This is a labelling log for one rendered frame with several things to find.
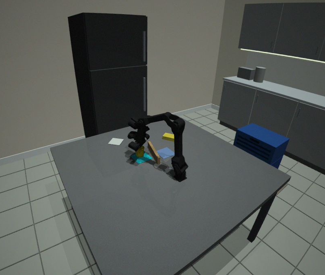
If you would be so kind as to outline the yellow rectangular block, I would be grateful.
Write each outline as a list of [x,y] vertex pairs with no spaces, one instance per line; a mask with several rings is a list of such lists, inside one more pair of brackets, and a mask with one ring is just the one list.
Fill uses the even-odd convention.
[[165,133],[165,134],[162,136],[162,139],[164,139],[164,140],[169,140],[169,141],[173,141],[173,142],[174,142],[174,134]]

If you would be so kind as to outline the olive yellow cup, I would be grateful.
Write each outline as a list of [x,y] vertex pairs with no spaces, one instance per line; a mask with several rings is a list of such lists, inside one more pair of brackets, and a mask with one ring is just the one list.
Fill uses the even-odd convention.
[[137,157],[142,157],[144,155],[144,146],[141,146],[137,151],[136,151],[136,156]]

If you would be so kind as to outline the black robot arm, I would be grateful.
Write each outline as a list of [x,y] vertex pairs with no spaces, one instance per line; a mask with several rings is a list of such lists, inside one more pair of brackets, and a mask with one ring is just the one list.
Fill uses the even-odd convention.
[[[133,129],[138,129],[136,131],[131,131],[128,133],[128,139],[136,140],[136,133],[139,135],[145,135],[146,131],[150,130],[148,126],[149,123],[158,122],[158,121],[166,121],[167,125],[171,127],[171,130],[174,134],[174,157],[171,159],[172,166],[175,172],[174,178],[176,178],[179,182],[185,180],[186,177],[186,169],[188,168],[187,163],[185,162],[185,158],[183,156],[183,138],[182,134],[185,128],[185,121],[171,114],[170,112],[150,116],[145,115],[138,120],[132,117],[128,125]],[[173,120],[173,122],[171,121]]]

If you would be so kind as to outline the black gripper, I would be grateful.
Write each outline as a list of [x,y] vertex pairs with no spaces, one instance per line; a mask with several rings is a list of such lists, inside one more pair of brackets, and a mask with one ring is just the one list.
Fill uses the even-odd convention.
[[137,151],[145,142],[145,138],[148,140],[149,139],[149,134],[145,133],[145,135],[139,135],[136,133],[136,141],[135,142],[130,142],[128,144],[128,147],[133,149],[134,151]]

